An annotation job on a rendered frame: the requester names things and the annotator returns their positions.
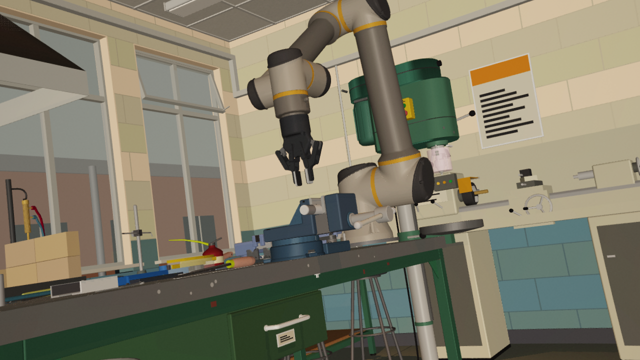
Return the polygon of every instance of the green drawer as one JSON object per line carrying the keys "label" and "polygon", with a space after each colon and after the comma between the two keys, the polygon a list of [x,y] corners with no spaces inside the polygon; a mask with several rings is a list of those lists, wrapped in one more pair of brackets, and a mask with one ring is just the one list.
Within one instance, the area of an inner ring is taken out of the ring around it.
{"label": "green drawer", "polygon": [[[265,325],[278,325],[298,319],[299,315],[310,318],[278,330],[264,330]],[[326,340],[320,291],[236,311],[228,316],[235,360],[277,360]],[[284,340],[284,344],[278,346],[277,337]]]}

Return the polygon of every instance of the stack of wooden blocks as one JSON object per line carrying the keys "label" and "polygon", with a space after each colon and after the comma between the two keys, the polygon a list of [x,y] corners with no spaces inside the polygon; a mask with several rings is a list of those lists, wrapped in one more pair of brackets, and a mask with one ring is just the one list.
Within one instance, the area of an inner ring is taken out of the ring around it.
{"label": "stack of wooden blocks", "polygon": [[4,246],[7,288],[82,276],[77,231]]}

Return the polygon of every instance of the yellow handle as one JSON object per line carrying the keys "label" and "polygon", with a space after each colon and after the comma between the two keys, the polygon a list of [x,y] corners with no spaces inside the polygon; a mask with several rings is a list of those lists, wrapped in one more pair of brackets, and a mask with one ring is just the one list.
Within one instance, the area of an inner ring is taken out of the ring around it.
{"label": "yellow handle", "polygon": [[198,240],[187,240],[187,239],[171,239],[169,241],[191,241],[192,243],[201,243],[204,245],[209,245],[209,243],[206,243],[204,241],[198,241]]}
{"label": "yellow handle", "polygon": [[29,240],[29,234],[31,234],[31,213],[29,200],[27,199],[22,201],[22,215],[24,215],[24,233],[27,234],[27,240]]}

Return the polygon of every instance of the ceiling light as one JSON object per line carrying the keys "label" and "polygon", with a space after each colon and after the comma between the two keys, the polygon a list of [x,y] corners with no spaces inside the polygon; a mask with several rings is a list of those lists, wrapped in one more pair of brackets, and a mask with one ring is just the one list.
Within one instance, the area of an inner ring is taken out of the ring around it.
{"label": "ceiling light", "polygon": [[199,12],[222,0],[170,0],[164,3],[164,10],[181,17]]}

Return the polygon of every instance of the drawer handle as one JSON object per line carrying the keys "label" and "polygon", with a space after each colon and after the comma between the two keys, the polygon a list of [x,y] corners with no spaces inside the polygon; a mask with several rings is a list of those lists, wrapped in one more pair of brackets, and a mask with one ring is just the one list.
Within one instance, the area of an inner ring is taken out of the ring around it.
{"label": "drawer handle", "polygon": [[278,325],[265,325],[264,326],[264,330],[265,331],[280,330],[283,327],[295,325],[297,323],[301,323],[301,322],[307,321],[309,319],[311,319],[310,315],[300,315],[297,319],[289,320],[288,322],[284,322],[284,323],[279,323]]}

